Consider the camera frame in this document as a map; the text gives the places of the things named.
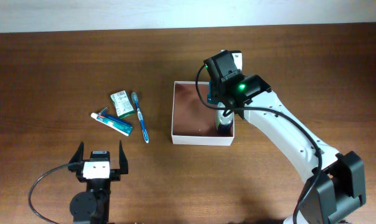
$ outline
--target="open box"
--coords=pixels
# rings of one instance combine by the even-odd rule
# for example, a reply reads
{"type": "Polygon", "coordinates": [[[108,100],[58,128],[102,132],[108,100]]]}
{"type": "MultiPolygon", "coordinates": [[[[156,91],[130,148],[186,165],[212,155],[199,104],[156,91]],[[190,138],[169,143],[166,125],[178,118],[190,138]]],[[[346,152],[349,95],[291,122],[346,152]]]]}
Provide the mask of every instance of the open box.
{"type": "MultiPolygon", "coordinates": [[[[198,82],[207,99],[209,83],[198,82]]],[[[174,82],[171,138],[173,144],[230,146],[235,136],[235,120],[230,134],[221,136],[215,128],[216,111],[205,107],[196,92],[195,82],[174,82]]]]}

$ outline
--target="bottle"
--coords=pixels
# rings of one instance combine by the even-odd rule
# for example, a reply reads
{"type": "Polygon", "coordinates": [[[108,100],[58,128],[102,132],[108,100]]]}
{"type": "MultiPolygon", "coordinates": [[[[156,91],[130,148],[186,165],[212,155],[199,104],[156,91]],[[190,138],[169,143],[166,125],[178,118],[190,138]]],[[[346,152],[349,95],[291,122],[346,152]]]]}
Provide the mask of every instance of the bottle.
{"type": "MultiPolygon", "coordinates": [[[[218,103],[218,108],[224,108],[223,103],[218,103]]],[[[228,135],[231,133],[233,113],[230,113],[228,116],[223,116],[224,110],[217,110],[215,114],[215,128],[219,135],[228,135]]]]}

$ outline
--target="green and white package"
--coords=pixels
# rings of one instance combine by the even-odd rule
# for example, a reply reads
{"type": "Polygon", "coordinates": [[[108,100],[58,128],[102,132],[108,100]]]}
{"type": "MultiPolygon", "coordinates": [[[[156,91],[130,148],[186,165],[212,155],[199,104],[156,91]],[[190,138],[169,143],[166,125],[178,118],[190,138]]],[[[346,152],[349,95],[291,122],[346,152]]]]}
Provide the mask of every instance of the green and white package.
{"type": "Polygon", "coordinates": [[[116,108],[116,114],[119,118],[125,118],[134,113],[126,91],[120,91],[111,95],[111,101],[116,108]]]}

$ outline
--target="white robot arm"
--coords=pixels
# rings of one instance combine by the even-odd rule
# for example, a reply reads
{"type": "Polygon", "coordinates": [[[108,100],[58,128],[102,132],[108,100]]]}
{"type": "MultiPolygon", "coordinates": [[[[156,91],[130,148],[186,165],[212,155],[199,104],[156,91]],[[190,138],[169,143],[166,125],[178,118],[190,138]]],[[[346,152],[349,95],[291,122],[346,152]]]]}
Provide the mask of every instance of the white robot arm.
{"type": "Polygon", "coordinates": [[[258,75],[244,76],[241,52],[224,50],[204,63],[202,68],[206,67],[211,77],[208,102],[221,101],[225,108],[207,105],[197,88],[203,104],[225,110],[226,114],[236,112],[260,129],[289,159],[305,183],[296,220],[290,216],[285,224],[294,221],[300,224],[337,223],[366,203],[361,158],[354,152],[343,156],[319,139],[284,107],[269,84],[258,75]]]}

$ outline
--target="wooden table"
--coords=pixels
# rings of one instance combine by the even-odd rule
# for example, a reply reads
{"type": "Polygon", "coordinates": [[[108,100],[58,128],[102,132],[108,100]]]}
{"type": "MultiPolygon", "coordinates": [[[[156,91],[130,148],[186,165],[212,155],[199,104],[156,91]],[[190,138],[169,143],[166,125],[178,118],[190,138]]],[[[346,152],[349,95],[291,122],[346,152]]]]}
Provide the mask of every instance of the wooden table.
{"type": "MultiPolygon", "coordinates": [[[[230,147],[171,142],[174,81],[194,80],[220,49],[241,50],[245,74],[261,75],[313,133],[364,160],[367,204],[347,219],[376,223],[376,24],[0,34],[0,223],[43,223],[27,204],[33,182],[67,163],[80,141],[85,158],[107,150],[116,168],[119,139],[129,174],[112,183],[113,222],[292,214],[303,183],[254,126],[237,119],[230,147]],[[106,106],[115,113],[109,95],[120,90],[138,92],[149,144],[136,115],[126,118],[130,137],[91,119],[106,106]]],[[[61,170],[37,186],[33,203],[71,223],[69,202],[83,190],[61,170]]]]}

